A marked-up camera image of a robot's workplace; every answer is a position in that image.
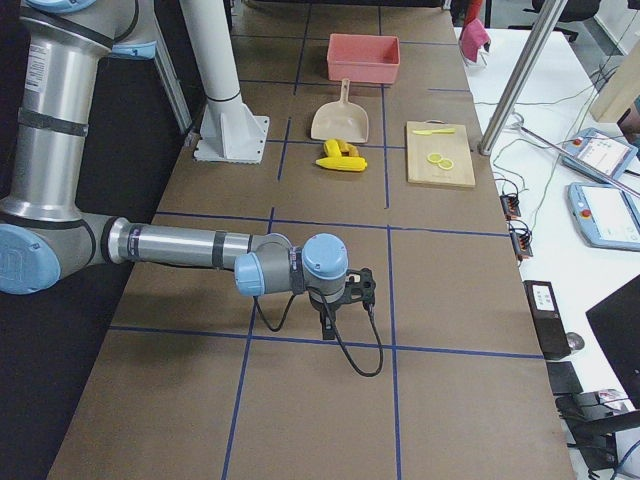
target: cutting board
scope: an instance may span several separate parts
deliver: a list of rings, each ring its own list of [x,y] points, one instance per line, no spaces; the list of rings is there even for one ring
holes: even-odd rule
[[[455,128],[455,133],[417,135],[413,130]],[[431,153],[439,153],[453,161],[451,170],[443,170],[427,161]],[[407,122],[407,174],[409,183],[475,187],[473,164],[464,125],[450,123]]]

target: pink bin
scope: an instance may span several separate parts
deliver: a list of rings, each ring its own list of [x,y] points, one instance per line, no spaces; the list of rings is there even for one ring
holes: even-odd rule
[[[400,66],[398,37],[332,33],[327,52],[329,80],[393,83]]]

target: white table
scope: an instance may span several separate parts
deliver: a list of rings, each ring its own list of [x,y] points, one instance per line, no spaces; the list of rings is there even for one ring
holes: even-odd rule
[[[483,130],[495,110],[495,103],[500,99],[529,32],[489,30],[489,35],[491,47],[486,56],[487,66],[466,67]],[[515,110],[524,116],[524,124],[528,129],[553,143],[573,138],[579,130],[591,126],[612,136],[620,135],[617,125],[598,124],[588,113],[581,125],[589,99],[594,95],[590,85],[589,76],[563,35],[553,33]],[[521,105],[550,103],[566,97],[574,98],[554,105]],[[584,391],[604,388],[623,391],[591,331],[585,312],[640,273],[640,253],[588,247],[573,224],[566,201],[566,186],[589,179],[559,163],[545,195],[545,185],[558,156],[550,149],[538,149],[523,141],[503,150],[518,138],[532,140],[524,133],[504,130],[493,148],[491,159],[495,161],[499,155],[497,165],[518,173],[526,182],[527,190],[520,194],[520,209],[522,220],[533,227],[534,256],[523,261],[521,277],[523,280],[550,281],[565,331],[579,333],[584,338],[585,348],[565,359],[573,363]],[[640,162],[634,160],[630,168],[640,171]],[[512,173],[502,173],[522,189],[521,178]],[[640,179],[636,177],[625,174],[620,180],[636,190],[640,189]],[[508,185],[505,190],[512,191]],[[535,220],[535,210],[543,197]],[[579,466],[576,470],[579,478],[586,478]]]

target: dustpan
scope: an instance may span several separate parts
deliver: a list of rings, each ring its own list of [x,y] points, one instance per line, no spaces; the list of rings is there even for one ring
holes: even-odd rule
[[[342,79],[340,100],[321,106],[311,123],[311,138],[340,138],[350,143],[365,143],[369,138],[369,117],[359,105],[349,103],[349,79]]]

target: blue joint cap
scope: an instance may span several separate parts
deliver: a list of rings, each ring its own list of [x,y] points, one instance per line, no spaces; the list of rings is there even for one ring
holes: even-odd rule
[[[151,60],[156,56],[156,41],[136,45],[126,43],[114,45],[109,56],[128,60]]]
[[[259,297],[264,295],[264,275],[258,256],[251,252],[236,257],[234,265],[236,288],[240,295]]]
[[[304,244],[302,262],[313,276],[321,280],[337,280],[346,275],[349,267],[347,247],[335,235],[320,233]]]
[[[0,224],[0,291],[26,295],[60,279],[60,262],[47,243],[30,230]]]
[[[27,5],[49,13],[73,13],[90,7],[97,0],[27,0]]]

